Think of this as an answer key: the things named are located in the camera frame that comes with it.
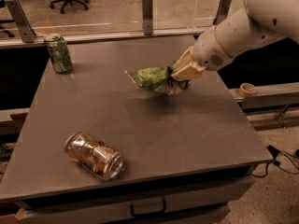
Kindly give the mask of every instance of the desk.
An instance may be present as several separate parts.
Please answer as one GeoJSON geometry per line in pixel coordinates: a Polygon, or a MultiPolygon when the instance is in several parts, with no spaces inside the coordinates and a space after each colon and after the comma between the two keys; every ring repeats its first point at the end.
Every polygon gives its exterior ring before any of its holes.
{"type": "Polygon", "coordinates": [[[124,73],[170,65],[193,42],[176,36],[72,45],[71,73],[56,74],[48,63],[1,202],[18,203],[31,224],[222,219],[226,204],[253,183],[252,167],[271,157],[218,74],[205,72],[187,91],[165,96],[139,89],[124,73]],[[64,142],[77,131],[121,152],[118,178],[104,182],[68,159],[64,142]],[[147,214],[144,203],[152,205],[147,214]]]}

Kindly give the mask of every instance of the orange tape roll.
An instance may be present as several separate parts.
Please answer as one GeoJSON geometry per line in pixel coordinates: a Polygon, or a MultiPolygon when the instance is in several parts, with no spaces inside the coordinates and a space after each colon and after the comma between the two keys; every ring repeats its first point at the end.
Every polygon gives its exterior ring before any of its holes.
{"type": "Polygon", "coordinates": [[[240,86],[239,93],[243,97],[251,97],[256,93],[256,88],[255,86],[249,84],[249,83],[243,83],[240,86]]]}

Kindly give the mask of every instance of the can lying on its side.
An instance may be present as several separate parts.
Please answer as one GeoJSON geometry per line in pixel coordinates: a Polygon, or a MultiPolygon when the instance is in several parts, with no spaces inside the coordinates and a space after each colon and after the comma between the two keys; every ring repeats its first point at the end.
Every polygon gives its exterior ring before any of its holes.
{"type": "Polygon", "coordinates": [[[105,181],[114,178],[123,166],[123,157],[118,150],[87,133],[73,133],[66,141],[66,154],[83,164],[105,181]]]}
{"type": "Polygon", "coordinates": [[[44,44],[48,49],[53,68],[57,73],[69,71],[72,68],[71,57],[66,42],[59,34],[45,37],[44,44]]]}

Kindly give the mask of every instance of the black handle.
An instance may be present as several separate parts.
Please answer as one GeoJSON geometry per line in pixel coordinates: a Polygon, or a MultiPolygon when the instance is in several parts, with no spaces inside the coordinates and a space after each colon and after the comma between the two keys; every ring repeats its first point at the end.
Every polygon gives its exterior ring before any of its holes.
{"type": "Polygon", "coordinates": [[[165,201],[165,199],[162,199],[162,205],[163,205],[163,208],[160,211],[151,212],[151,213],[144,213],[144,214],[136,214],[134,212],[134,206],[131,204],[130,205],[130,212],[131,212],[132,217],[148,217],[148,216],[152,217],[154,215],[159,215],[159,214],[164,213],[166,211],[166,201],[165,201]]]}

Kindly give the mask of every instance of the gray tabletop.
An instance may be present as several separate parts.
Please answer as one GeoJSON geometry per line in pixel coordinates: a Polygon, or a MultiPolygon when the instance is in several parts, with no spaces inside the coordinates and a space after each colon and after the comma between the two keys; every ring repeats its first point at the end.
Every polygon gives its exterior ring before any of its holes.
{"type": "Polygon", "coordinates": [[[69,46],[74,69],[49,63],[0,186],[0,201],[218,170],[270,159],[215,72],[175,96],[138,88],[124,73],[171,65],[192,36],[69,46]],[[81,131],[118,149],[118,178],[104,182],[69,160],[64,142],[81,131]]]}

